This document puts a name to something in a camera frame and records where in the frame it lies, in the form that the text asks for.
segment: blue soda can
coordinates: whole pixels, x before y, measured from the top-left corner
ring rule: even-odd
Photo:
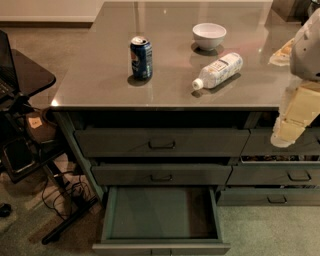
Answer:
[[[146,80],[152,76],[152,46],[143,36],[132,38],[130,44],[133,76]]]

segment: countertop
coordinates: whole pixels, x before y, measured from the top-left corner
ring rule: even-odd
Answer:
[[[289,66],[269,64],[269,58],[301,25],[265,11],[251,1],[106,2],[51,105],[57,110],[276,110],[285,88],[301,80]],[[211,52],[193,40],[193,26],[203,22],[227,29]],[[146,36],[153,47],[153,76],[146,82],[132,78],[129,45],[136,35]],[[240,73],[214,89],[194,91],[191,83],[200,70],[229,52],[242,56]]]

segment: white bowl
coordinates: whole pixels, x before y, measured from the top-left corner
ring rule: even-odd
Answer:
[[[213,23],[201,23],[193,27],[193,38],[201,50],[211,51],[222,43],[227,30]]]

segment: drawer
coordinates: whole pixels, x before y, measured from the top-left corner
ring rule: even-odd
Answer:
[[[220,192],[219,206],[319,206],[320,189],[230,188]]]
[[[317,185],[320,184],[318,164],[264,164],[234,166],[228,185]]]
[[[103,255],[223,255],[209,187],[110,187],[103,231],[93,245]]]
[[[225,185],[231,166],[213,163],[131,163],[93,166],[98,185]]]
[[[92,128],[75,132],[85,157],[240,155],[249,132],[207,128]]]
[[[278,148],[271,144],[270,138],[272,129],[253,129],[246,146],[243,149],[242,156],[255,155],[319,155],[320,144],[320,129],[312,128],[306,131],[297,139],[295,144],[287,148]]]

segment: white bottle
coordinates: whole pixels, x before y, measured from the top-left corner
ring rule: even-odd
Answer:
[[[242,64],[243,60],[239,54],[229,53],[204,67],[199,77],[192,82],[192,87],[195,90],[213,88],[238,73]]]

